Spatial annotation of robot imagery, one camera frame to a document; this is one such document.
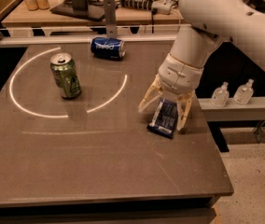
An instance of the monitor stand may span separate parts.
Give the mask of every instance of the monitor stand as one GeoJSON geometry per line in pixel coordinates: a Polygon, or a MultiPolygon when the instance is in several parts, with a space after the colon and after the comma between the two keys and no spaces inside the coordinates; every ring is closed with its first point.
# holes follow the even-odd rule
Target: monitor stand
{"type": "Polygon", "coordinates": [[[91,21],[101,21],[105,17],[104,7],[89,5],[87,0],[71,0],[71,4],[62,3],[50,11],[68,17],[86,19],[91,21]]]}

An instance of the black monitor base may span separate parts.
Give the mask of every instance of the black monitor base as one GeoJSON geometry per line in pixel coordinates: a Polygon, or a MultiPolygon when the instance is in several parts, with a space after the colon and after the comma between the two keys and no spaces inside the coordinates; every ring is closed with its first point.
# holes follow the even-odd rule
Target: black monitor base
{"type": "Polygon", "coordinates": [[[74,10],[72,6],[67,4],[60,4],[50,10],[54,14],[60,14],[68,17],[74,17],[79,19],[101,21],[105,17],[105,11],[103,7],[94,5],[88,5],[87,11],[74,10]]]}

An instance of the green can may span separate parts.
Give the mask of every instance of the green can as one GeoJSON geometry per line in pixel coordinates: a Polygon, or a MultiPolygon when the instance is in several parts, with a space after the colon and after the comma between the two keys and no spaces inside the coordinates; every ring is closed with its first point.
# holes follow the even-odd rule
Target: green can
{"type": "Polygon", "coordinates": [[[58,53],[50,58],[50,69],[59,93],[63,98],[73,99],[81,93],[75,61],[68,53],[58,53]]]}

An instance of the wooden desk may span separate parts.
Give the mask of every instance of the wooden desk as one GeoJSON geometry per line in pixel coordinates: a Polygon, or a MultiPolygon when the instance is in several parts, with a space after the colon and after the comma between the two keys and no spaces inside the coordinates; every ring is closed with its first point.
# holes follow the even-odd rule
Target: wooden desk
{"type": "MultiPolygon", "coordinates": [[[[49,0],[50,8],[58,6],[63,1],[64,0],[49,0]]],[[[116,10],[116,19],[118,26],[152,24],[150,12],[123,7],[116,10]]],[[[179,22],[182,22],[182,18],[178,9],[170,15],[154,15],[154,24],[178,24],[179,22]]],[[[2,21],[2,24],[12,33],[14,29],[28,27],[103,26],[105,25],[105,20],[99,22],[87,21],[53,14],[49,9],[29,11],[22,1],[20,5],[2,21]]]]}
{"type": "Polygon", "coordinates": [[[58,205],[130,203],[157,207],[152,217],[171,207],[168,215],[177,217],[177,208],[205,208],[231,195],[196,98],[173,140],[146,129],[157,104],[137,112],[172,44],[127,42],[119,62],[94,58],[88,43],[30,46],[0,92],[0,215],[6,207],[16,208],[12,215],[22,206],[57,205],[48,211],[58,215],[58,205]],[[61,51],[77,63],[82,93],[74,100],[60,97],[49,69],[61,51]]]}

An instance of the soda can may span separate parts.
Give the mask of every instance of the soda can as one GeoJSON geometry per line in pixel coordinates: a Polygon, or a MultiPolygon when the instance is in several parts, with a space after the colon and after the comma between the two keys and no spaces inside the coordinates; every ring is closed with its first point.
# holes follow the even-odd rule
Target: soda can
{"type": "Polygon", "coordinates": [[[50,69],[63,98],[72,99],[81,93],[75,61],[70,54],[53,55],[50,58],[50,69]]]}
{"type": "Polygon", "coordinates": [[[120,60],[125,55],[124,42],[115,38],[96,37],[91,41],[91,52],[100,58],[120,60]]]}

